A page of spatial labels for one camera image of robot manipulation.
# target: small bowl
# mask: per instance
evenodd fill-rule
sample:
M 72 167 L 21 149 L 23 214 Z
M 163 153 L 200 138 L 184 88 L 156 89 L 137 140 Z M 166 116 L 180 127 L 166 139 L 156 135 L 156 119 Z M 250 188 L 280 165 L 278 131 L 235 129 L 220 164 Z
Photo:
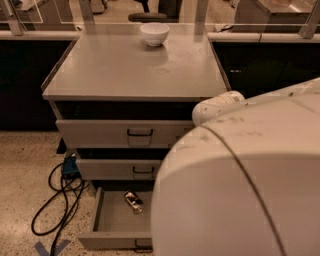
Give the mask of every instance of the small bowl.
M 140 27 L 144 40 L 150 46 L 160 46 L 168 37 L 170 27 L 164 23 L 151 22 Z

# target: metal object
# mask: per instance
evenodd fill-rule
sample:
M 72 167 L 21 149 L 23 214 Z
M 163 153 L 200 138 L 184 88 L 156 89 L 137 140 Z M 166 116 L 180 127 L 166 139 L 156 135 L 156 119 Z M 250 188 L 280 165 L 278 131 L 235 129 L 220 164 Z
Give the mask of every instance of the metal object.
M 143 202 L 133 191 L 128 190 L 124 194 L 124 200 L 132 208 L 134 214 L 138 214 L 143 211 L 144 209 Z

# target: power cord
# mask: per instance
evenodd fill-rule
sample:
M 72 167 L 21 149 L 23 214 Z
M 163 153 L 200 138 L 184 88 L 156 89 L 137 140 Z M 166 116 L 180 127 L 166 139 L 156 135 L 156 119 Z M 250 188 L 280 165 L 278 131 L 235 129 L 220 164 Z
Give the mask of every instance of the power cord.
M 54 190 L 56 193 L 38 210 L 38 212 L 36 213 L 36 215 L 33 217 L 32 223 L 31 223 L 31 230 L 32 233 L 35 234 L 36 236 L 45 236 L 48 234 L 53 233 L 54 231 L 57 230 L 56 236 L 51 244 L 51 250 L 50 250 L 50 256 L 55 256 L 55 251 L 56 251 L 56 247 L 57 247 L 57 242 L 58 242 L 58 238 L 62 232 L 62 230 L 69 224 L 69 222 L 73 219 L 73 217 L 75 216 L 77 210 L 78 210 L 78 206 L 79 206 L 79 199 L 81 197 L 82 192 L 84 191 L 84 189 L 86 189 L 88 187 L 85 186 L 85 181 L 81 179 L 81 177 L 77 177 L 77 178 L 72 178 L 72 179 L 66 179 L 64 178 L 64 176 L 61 174 L 60 177 L 60 188 L 55 188 L 52 185 L 52 176 L 55 173 L 55 171 L 60 167 L 63 166 L 65 164 L 65 162 L 68 160 L 69 158 L 64 159 L 64 161 L 60 164 L 58 164 L 57 166 L 55 166 L 53 168 L 53 170 L 51 171 L 49 178 L 48 178 L 48 185 L 49 187 Z M 76 185 L 75 187 L 72 186 L 72 184 L 76 181 L 79 180 L 80 184 Z M 69 199 L 67 196 L 67 193 L 73 193 L 76 197 L 74 203 L 71 205 L 70 209 L 69 209 Z M 35 230 L 35 222 L 37 220 L 37 218 L 39 217 L 39 215 L 41 214 L 41 212 L 58 196 L 62 194 L 64 197 L 64 201 L 65 201 L 65 209 L 64 209 L 64 214 L 61 218 L 61 220 L 58 222 L 58 224 L 56 226 L 54 226 L 53 228 L 51 228 L 50 230 L 47 230 L 45 232 L 37 232 Z

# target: glass panel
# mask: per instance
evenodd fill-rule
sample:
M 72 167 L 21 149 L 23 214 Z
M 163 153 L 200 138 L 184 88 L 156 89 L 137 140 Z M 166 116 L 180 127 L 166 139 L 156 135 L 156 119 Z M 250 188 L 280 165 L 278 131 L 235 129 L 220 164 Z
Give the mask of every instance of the glass panel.
M 299 33 L 315 0 L 209 0 L 206 23 L 216 32 Z

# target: terrazzo floor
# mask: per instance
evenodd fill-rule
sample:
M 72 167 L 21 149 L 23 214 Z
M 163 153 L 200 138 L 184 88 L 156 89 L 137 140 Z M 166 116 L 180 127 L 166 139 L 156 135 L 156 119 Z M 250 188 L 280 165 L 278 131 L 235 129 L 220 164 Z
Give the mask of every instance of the terrazzo floor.
M 55 193 L 48 186 L 52 169 L 63 161 L 56 154 L 60 141 L 58 132 L 0 131 L 0 255 L 48 256 L 55 233 L 36 236 L 31 222 L 39 208 Z M 53 175 L 53 185 L 60 174 Z M 95 195 L 91 187 L 83 192 L 74 219 L 62 231 L 58 246 L 70 241 L 59 256 L 149 256 L 133 250 L 86 250 L 77 235 L 88 232 Z M 53 227 L 61 217 L 64 201 L 57 198 L 36 222 L 38 232 Z

